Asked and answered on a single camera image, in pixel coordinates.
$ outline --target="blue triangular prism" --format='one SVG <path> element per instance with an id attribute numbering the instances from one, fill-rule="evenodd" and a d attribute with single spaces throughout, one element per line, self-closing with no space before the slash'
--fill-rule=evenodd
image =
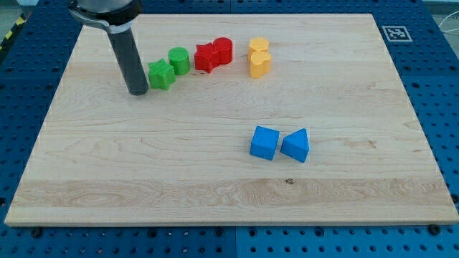
<path id="1" fill-rule="evenodd" d="M 305 128 L 285 136 L 284 141 L 303 150 L 309 151 L 308 133 Z"/>

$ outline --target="wood grain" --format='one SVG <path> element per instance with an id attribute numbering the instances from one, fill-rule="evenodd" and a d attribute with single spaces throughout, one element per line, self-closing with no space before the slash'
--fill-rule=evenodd
<path id="1" fill-rule="evenodd" d="M 141 15 L 133 32 L 146 71 L 171 47 L 194 53 L 220 36 L 235 60 L 134 97 L 106 35 L 83 28 L 8 225 L 459 221 L 371 15 Z M 258 36 L 273 63 L 254 80 L 247 46 Z M 306 127 L 306 163 L 250 156 L 256 125 L 281 139 Z"/>

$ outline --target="wooden board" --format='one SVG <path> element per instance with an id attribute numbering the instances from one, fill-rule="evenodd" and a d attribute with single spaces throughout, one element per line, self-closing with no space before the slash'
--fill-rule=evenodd
<path id="1" fill-rule="evenodd" d="M 8 225 L 458 221 L 371 15 L 142 15 L 133 32 L 145 69 L 218 36 L 234 40 L 235 60 L 134 97 L 105 33 L 85 27 Z M 258 36 L 273 64 L 254 80 L 247 46 Z M 279 145 L 306 127 L 306 163 L 249 155 L 256 125 L 279 130 Z"/>

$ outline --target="yellow block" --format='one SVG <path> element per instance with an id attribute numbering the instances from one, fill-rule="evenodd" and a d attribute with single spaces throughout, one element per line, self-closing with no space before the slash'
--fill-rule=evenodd
<path id="1" fill-rule="evenodd" d="M 9 31 L 8 34 L 6 34 L 5 38 L 6 39 L 9 39 L 11 36 L 12 36 L 13 32 L 12 31 Z"/>
<path id="2" fill-rule="evenodd" d="M 24 22 L 26 22 L 26 21 L 24 21 L 24 19 L 23 19 L 22 17 L 19 17 L 19 18 L 17 19 L 17 21 L 16 21 L 16 25 L 21 25 L 21 24 L 23 24 Z"/>
<path id="3" fill-rule="evenodd" d="M 250 61 L 250 57 L 253 52 L 267 52 L 270 47 L 270 42 L 262 37 L 256 37 L 250 40 L 249 53 L 247 58 Z"/>
<path id="4" fill-rule="evenodd" d="M 271 70 L 271 54 L 267 52 L 253 52 L 250 57 L 250 76 L 257 79 Z"/>

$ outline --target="green block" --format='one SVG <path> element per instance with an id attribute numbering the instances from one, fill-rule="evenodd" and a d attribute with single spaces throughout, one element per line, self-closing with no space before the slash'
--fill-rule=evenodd
<path id="1" fill-rule="evenodd" d="M 169 85 L 175 82 L 174 67 L 164 59 L 148 63 L 148 67 L 150 68 L 148 79 L 150 80 L 151 88 L 168 90 Z"/>
<path id="2" fill-rule="evenodd" d="M 169 50 L 169 63 L 174 67 L 176 75 L 185 75 L 189 72 L 189 54 L 183 47 L 174 47 Z"/>

